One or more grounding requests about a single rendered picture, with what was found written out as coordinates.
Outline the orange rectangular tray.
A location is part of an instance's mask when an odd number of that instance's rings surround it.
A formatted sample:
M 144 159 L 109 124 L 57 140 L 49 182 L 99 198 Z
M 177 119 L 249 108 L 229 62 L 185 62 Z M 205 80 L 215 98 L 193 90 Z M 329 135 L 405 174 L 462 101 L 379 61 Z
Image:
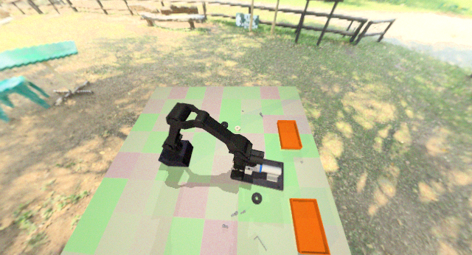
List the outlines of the orange rectangular tray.
M 298 252 L 330 255 L 317 200 L 313 198 L 289 200 Z
M 278 120 L 277 127 L 281 149 L 300 150 L 302 148 L 296 120 Z

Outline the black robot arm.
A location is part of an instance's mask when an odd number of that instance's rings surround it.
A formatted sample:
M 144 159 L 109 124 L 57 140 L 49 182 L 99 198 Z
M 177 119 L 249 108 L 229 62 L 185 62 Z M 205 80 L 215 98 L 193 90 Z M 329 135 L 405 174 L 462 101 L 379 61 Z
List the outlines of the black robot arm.
M 197 114 L 195 120 L 187 120 L 191 112 Z M 182 149 L 181 129 L 202 128 L 206 132 L 221 140 L 228 147 L 229 153 L 234 154 L 236 161 L 246 161 L 243 166 L 256 167 L 263 165 L 265 152 L 252 149 L 252 143 L 240 134 L 234 134 L 222 124 L 213 119 L 208 112 L 198 110 L 194 105 L 177 102 L 166 117 L 170 125 L 169 136 L 162 147 L 170 153 L 180 153 Z M 187 121 L 186 121 L 187 120 Z

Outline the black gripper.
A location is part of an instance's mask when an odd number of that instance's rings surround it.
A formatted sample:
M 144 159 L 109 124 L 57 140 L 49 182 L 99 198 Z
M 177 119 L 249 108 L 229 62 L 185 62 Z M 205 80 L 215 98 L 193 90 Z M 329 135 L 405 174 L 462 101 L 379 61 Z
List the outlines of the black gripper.
M 245 170 L 245 166 L 243 166 L 243 163 L 246 163 L 246 161 L 236 161 L 235 157 L 233 158 L 234 161 L 234 166 L 233 168 L 236 170 L 232 170 L 230 178 L 232 180 L 236 181 L 243 181 L 244 178 L 244 172 L 241 172 L 240 170 Z

